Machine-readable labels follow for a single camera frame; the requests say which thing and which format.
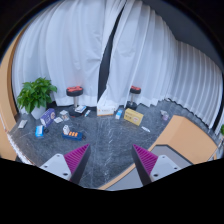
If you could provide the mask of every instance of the cardboard box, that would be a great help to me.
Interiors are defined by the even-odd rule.
[[[139,126],[143,116],[144,116],[143,114],[140,114],[128,108],[127,110],[125,110],[124,119]]]

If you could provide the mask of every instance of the purple object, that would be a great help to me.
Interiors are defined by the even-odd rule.
[[[163,120],[164,120],[164,121],[167,121],[168,118],[169,118],[169,115],[168,115],[168,114],[164,114],[164,115],[163,115]]]
[[[40,118],[41,123],[44,127],[48,127],[55,119],[55,110],[53,108],[49,108]]]
[[[136,168],[139,174],[139,177],[143,185],[151,183],[150,173],[152,172],[153,167],[156,164],[158,156],[149,152],[148,150],[133,145],[132,146],[132,157],[135,161]]]
[[[90,156],[90,145],[72,150],[64,155],[65,161],[72,173],[71,182],[78,184],[84,172],[86,163]]]

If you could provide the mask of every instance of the white box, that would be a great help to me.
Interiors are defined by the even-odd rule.
[[[70,130],[69,130],[68,125],[65,125],[64,128],[63,128],[63,133],[64,133],[64,135],[68,135],[69,132],[70,132]]]
[[[97,116],[113,115],[114,111],[114,106],[100,106],[97,107]]]

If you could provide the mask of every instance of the gray floor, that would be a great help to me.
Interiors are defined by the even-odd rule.
[[[56,107],[56,114],[68,107]],[[163,132],[168,121],[162,120],[160,110],[165,110],[170,115],[180,115],[188,118],[206,132],[216,144],[218,137],[212,130],[187,109],[174,102],[162,101],[157,106],[139,105],[137,111],[144,114],[140,126],[136,126],[123,119],[114,116],[97,117],[96,112],[91,111],[88,117],[71,119],[59,124],[52,123],[44,139],[36,139],[34,136],[35,126],[39,121],[35,121],[31,115],[22,115],[18,120],[28,119],[24,130],[18,130],[18,124],[10,132],[18,147],[28,156],[38,167],[45,163],[56,153],[66,154],[72,149],[90,143],[91,155],[84,170],[79,185],[84,188],[99,188],[109,182],[121,172],[133,164],[131,156],[132,144],[137,144],[143,148],[149,148]],[[73,142],[62,139],[61,131],[67,124],[76,131],[81,131],[86,135],[86,140]]]

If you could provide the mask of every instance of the white curtain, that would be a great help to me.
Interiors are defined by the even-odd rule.
[[[129,0],[114,40],[110,74],[98,105],[126,105],[132,85],[135,102],[156,105],[165,97],[177,63],[176,41],[162,18],[142,1]]]
[[[222,100],[222,73],[204,53],[178,42],[178,63],[166,97],[212,128]]]
[[[80,85],[79,104],[96,106],[99,67],[110,33],[126,0],[65,0],[29,25],[15,52],[15,98],[23,82],[47,77],[57,86],[58,106],[73,104],[66,88]]]

